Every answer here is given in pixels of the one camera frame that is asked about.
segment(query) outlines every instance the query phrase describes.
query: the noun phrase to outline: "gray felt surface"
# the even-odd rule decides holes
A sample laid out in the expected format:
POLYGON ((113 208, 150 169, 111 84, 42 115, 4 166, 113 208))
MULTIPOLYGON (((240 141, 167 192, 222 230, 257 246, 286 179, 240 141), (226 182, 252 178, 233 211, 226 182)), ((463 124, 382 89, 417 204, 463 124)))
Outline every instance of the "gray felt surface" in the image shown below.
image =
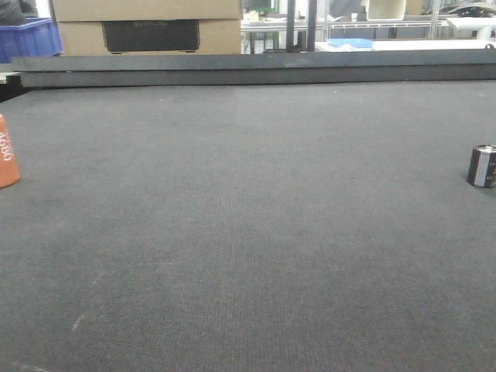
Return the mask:
POLYGON ((0 370, 493 371, 496 82, 0 104, 0 370))

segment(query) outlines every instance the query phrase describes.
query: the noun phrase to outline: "orange cylinder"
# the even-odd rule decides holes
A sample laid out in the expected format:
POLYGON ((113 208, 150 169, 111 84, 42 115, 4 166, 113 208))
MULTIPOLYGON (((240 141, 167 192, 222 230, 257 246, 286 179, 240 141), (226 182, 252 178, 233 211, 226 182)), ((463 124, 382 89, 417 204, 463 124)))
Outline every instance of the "orange cylinder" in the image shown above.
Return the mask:
POLYGON ((7 125, 0 114, 0 188, 10 186, 21 178, 16 157, 12 151, 7 125))

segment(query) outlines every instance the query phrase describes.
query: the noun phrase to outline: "blue plastic crate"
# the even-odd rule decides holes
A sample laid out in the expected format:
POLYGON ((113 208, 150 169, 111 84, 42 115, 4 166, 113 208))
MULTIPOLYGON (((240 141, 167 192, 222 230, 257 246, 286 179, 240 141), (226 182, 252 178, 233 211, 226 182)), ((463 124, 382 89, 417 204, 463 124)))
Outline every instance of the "blue plastic crate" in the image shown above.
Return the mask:
POLYGON ((20 26, 0 26, 0 63, 13 57, 54 56, 62 52, 57 26, 51 18, 28 18, 20 26))
POLYGON ((339 48, 342 47, 343 45, 351 45, 354 48, 367 48, 370 49, 373 45, 374 42, 372 40, 367 40, 367 39, 327 39, 327 43, 331 47, 339 48))

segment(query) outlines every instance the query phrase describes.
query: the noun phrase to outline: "cardboard box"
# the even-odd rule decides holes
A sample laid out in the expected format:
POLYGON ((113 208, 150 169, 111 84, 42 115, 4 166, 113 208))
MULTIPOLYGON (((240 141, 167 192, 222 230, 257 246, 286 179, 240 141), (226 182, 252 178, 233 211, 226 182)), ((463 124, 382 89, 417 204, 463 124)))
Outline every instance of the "cardboard box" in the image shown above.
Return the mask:
POLYGON ((368 0, 367 21, 401 21, 405 18, 406 0, 368 0))
POLYGON ((422 14, 423 0, 406 0, 406 14, 419 16, 422 14))
MULTIPOLYGON (((64 55, 107 56, 112 55, 105 45, 101 22, 59 22, 64 55)), ((240 54, 241 31, 238 19, 203 19, 199 21, 199 48, 191 54, 240 54)), ((140 54, 186 54, 184 51, 123 52, 123 55, 140 54)))
POLYGON ((240 0, 53 0, 58 22, 241 19, 240 0))

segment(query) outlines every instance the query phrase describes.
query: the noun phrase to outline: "black capacitor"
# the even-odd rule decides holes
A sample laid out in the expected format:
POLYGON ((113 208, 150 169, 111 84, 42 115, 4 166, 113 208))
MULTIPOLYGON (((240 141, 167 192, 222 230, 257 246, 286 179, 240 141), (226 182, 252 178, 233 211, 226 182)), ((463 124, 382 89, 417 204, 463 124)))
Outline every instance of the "black capacitor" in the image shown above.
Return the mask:
POLYGON ((474 147, 467 182, 479 188, 496 186, 496 146, 480 145, 474 147))

